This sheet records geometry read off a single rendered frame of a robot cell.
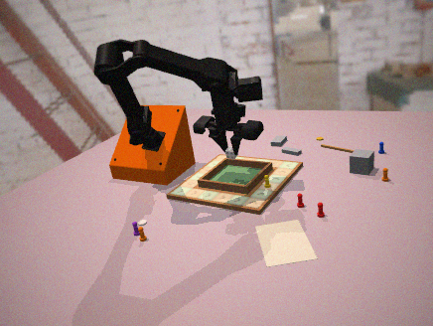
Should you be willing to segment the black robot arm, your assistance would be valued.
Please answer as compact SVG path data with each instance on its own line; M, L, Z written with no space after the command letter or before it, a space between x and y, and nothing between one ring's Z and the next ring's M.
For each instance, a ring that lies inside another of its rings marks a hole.
M133 52L124 62L123 52ZM202 91L211 93L213 107L225 108L238 102L263 100L260 77L239 79L237 70L225 61L194 59L145 40L116 40L97 47L94 74L110 86L127 119L129 144L142 149L159 151L165 132L151 126L152 111L139 104L128 76L138 69L151 68L195 82Z

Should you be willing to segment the purple pawn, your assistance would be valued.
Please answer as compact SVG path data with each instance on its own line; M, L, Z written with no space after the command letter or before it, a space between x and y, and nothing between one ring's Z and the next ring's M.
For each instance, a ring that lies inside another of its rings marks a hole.
M134 228L134 236L139 236L140 234L139 234L139 231L138 231L138 227L137 227L137 223L136 222L133 222L132 223L132 226L133 226L133 228Z

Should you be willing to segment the grey die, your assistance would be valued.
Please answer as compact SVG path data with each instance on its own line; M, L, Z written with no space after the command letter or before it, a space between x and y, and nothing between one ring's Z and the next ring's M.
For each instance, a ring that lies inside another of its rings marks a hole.
M225 150L225 155L227 159L235 159L238 155L235 155L232 149L232 146L228 146L227 149Z

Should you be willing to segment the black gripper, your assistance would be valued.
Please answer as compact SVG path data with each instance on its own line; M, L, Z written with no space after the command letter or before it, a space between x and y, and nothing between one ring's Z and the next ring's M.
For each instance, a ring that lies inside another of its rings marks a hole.
M246 123L237 123L236 107L237 102L225 108L213 107L211 113L215 117L202 115L193 125L194 132L204 134L207 128L210 132L209 137L212 138L225 153L228 147L225 133L227 131L233 131L230 142L234 154L237 155L241 139L256 140L264 128L263 123L256 120L248 120Z

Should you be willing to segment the cream paper sheet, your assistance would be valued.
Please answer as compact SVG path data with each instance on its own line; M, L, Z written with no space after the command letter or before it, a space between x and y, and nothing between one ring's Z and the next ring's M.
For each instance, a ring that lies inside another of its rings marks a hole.
M299 220L255 228L267 267L317 259Z

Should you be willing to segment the orange game pawn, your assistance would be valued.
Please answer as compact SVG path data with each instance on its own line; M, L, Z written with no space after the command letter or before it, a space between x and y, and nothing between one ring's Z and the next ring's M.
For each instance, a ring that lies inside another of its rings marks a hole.
M381 178L381 180L383 181L383 182L387 182L388 181L388 177L387 177L387 168L383 168L383 177Z
M143 228L142 227L140 227L139 229L138 229L138 231L139 231L139 234L140 234L140 242L145 242L146 240L147 240L147 238L146 238L146 236L144 235L144 231L143 231Z

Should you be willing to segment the red pawn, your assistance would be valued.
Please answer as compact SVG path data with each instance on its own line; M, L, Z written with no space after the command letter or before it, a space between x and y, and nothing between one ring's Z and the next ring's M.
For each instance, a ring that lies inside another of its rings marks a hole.
M298 208L303 208L304 207L304 203L303 203L303 201L302 201L302 194L298 194L297 195L297 197L298 197L298 204L297 204L297 207Z
M317 213L317 216L319 218L325 217L325 213L323 212L323 203L318 203L318 210L319 212Z

